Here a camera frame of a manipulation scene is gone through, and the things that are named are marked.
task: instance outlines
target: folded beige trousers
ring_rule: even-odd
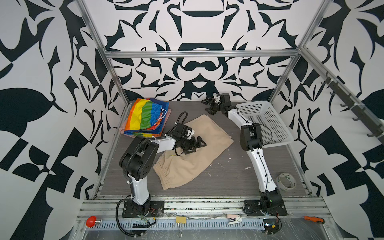
[[[195,131],[194,136],[200,136],[207,146],[200,147],[188,155],[182,154],[180,157],[175,155],[174,150],[165,151],[160,156],[153,169],[159,176],[164,190],[180,187],[192,181],[233,143],[231,136],[207,115],[201,115],[186,125],[191,127]]]

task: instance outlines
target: perforated basket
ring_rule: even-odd
[[[293,142],[291,132],[270,102],[256,101],[240,103],[237,104],[236,107],[248,121],[264,124],[271,130],[272,136],[271,132],[265,126],[261,125],[263,144],[265,144],[263,147],[276,147]]]

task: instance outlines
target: black and white patterned wall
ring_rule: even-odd
[[[295,49],[321,0],[86,0],[107,51]],[[130,99],[266,100],[288,57],[115,59]]]
[[[335,0],[309,49],[384,119],[384,3]],[[322,196],[348,238],[384,237],[384,146],[301,58],[274,102],[292,129],[291,148],[314,195]]]
[[[1,1],[0,19],[1,239],[60,239],[124,102],[73,0]]]

